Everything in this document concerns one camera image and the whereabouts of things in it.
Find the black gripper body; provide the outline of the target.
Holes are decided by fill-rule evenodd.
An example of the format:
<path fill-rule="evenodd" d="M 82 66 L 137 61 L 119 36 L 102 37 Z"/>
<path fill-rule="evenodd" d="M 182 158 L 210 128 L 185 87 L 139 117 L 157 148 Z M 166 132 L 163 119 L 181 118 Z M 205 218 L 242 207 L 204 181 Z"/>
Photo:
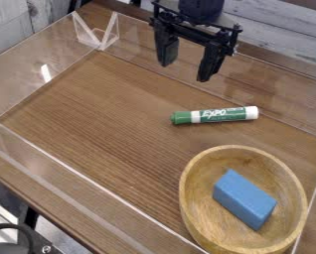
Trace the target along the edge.
<path fill-rule="evenodd" d="M 153 0 L 155 21 L 165 23 L 177 37 L 202 46 L 210 42 L 222 45 L 225 55 L 237 49 L 242 27 L 224 14 L 225 0 Z"/>

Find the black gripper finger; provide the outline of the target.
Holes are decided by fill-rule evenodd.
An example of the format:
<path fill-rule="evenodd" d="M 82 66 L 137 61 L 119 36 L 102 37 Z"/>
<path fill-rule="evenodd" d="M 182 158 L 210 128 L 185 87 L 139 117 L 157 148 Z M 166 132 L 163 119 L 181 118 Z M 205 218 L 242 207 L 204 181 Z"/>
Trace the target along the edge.
<path fill-rule="evenodd" d="M 154 23 L 157 58 L 162 66 L 174 62 L 178 56 L 180 39 L 170 27 L 161 21 Z"/>
<path fill-rule="evenodd" d="M 210 80 L 210 77 L 220 71 L 225 56 L 222 45 L 216 42 L 208 43 L 200 64 L 197 81 L 206 82 Z"/>

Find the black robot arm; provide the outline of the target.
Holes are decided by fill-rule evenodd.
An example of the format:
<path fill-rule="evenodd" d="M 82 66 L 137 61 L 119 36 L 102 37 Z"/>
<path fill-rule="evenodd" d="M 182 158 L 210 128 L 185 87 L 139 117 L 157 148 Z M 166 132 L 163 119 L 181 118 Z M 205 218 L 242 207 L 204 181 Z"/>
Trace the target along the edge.
<path fill-rule="evenodd" d="M 180 51 L 180 39 L 205 47 L 197 81 L 206 82 L 220 71 L 226 56 L 237 50 L 238 23 L 225 17 L 225 0 L 153 0 L 150 26 L 154 30 L 157 59 L 171 64 Z"/>

